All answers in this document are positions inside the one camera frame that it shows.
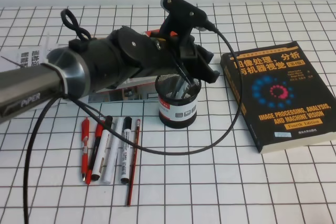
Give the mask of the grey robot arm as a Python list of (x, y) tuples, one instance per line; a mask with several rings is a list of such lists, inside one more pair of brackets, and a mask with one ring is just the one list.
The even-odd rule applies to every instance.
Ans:
[(209, 66), (213, 54), (178, 37), (149, 37), (122, 27), (103, 39), (71, 40), (52, 50), (37, 66), (1, 73), (1, 121), (10, 120), (55, 98), (80, 99), (126, 80), (180, 74), (186, 81), (214, 83), (219, 73)]

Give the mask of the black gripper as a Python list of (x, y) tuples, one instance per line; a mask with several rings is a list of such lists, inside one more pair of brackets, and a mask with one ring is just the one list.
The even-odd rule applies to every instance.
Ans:
[(179, 47), (176, 43), (177, 34), (171, 32), (170, 36), (159, 34), (158, 29), (148, 30), (146, 35), (165, 43), (168, 49), (172, 50), (175, 60), (177, 74), (191, 87), (199, 85), (199, 79), (207, 83), (215, 83), (218, 79), (218, 71), (213, 70), (209, 63), (213, 53), (194, 43), (195, 38), (190, 35), (190, 42), (187, 46)]

